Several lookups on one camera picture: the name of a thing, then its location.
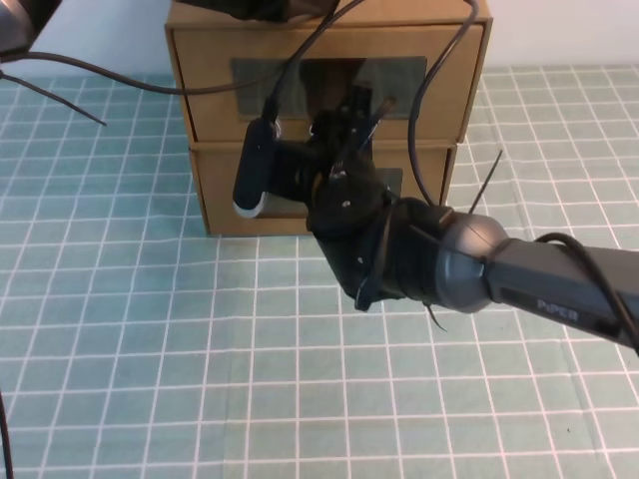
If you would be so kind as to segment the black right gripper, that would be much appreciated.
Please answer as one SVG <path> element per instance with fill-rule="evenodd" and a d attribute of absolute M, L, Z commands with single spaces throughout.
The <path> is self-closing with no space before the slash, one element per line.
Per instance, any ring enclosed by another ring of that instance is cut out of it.
<path fill-rule="evenodd" d="M 371 138 L 396 98 L 372 107 L 373 90 L 355 85 L 345 112 L 320 112 L 304 143 L 276 146 L 273 193 L 306 206 L 307 230 L 357 310 L 391 297 L 383 272 L 394 196 L 378 177 Z"/>

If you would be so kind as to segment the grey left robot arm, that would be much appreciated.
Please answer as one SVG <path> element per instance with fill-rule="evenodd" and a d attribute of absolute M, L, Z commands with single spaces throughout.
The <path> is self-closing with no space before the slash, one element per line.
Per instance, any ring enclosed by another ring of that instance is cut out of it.
<path fill-rule="evenodd" d="M 61 3 L 61 0 L 1 0 L 1 61 L 27 53 Z"/>

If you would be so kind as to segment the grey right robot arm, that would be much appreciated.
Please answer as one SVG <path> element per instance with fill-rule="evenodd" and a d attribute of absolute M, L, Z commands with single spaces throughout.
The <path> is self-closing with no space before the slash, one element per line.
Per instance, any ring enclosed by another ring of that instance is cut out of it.
<path fill-rule="evenodd" d="M 305 142 L 276 141 L 272 183 L 307 207 L 307 228 L 357 310 L 411 299 L 475 313 L 503 303 L 636 348 L 638 255 L 561 233 L 512 238 L 495 219 L 396 195 L 372 161 L 393 106 L 353 89 Z"/>

